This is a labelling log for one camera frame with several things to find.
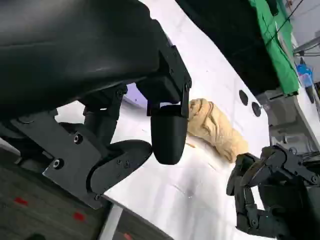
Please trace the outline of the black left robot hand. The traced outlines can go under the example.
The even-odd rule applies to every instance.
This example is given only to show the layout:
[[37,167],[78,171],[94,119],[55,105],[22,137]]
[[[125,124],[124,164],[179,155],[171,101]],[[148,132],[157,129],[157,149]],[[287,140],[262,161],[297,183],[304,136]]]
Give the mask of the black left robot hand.
[[[112,142],[128,84],[146,98],[151,142]],[[0,137],[19,165],[93,209],[151,155],[177,164],[192,79],[138,0],[3,0]]]

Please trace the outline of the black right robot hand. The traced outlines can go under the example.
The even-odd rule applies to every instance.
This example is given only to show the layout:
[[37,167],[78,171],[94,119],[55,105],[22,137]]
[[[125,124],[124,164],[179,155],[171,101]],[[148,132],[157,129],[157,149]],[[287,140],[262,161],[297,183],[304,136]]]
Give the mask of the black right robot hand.
[[320,238],[320,153],[294,154],[279,144],[259,158],[237,156],[226,194],[235,200],[236,228],[277,240]]

